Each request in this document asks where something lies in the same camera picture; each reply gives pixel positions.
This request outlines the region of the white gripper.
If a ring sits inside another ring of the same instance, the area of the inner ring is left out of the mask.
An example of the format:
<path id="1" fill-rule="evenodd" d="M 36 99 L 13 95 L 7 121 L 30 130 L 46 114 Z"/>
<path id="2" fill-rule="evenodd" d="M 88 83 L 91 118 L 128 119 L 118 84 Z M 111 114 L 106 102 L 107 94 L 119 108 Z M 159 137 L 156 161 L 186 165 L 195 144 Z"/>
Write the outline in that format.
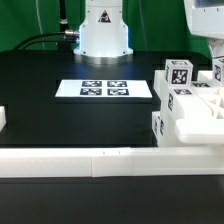
<path id="1" fill-rule="evenodd" d="M 224 0 L 183 1 L 190 32 L 209 38 L 208 47 L 213 59 L 224 57 Z"/>

